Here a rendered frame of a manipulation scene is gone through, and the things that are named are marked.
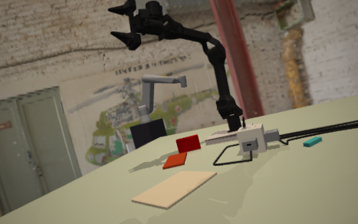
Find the teal rectangular block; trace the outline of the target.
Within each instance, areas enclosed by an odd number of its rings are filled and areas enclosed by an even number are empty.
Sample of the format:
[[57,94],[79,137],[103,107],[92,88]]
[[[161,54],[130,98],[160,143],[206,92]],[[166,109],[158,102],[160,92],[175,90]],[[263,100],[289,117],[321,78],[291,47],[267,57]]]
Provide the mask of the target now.
[[320,141],[322,141],[322,137],[315,137],[315,138],[312,138],[311,140],[308,140],[307,142],[304,142],[303,145],[304,145],[304,147],[311,147],[311,146],[315,145],[316,143],[319,143]]

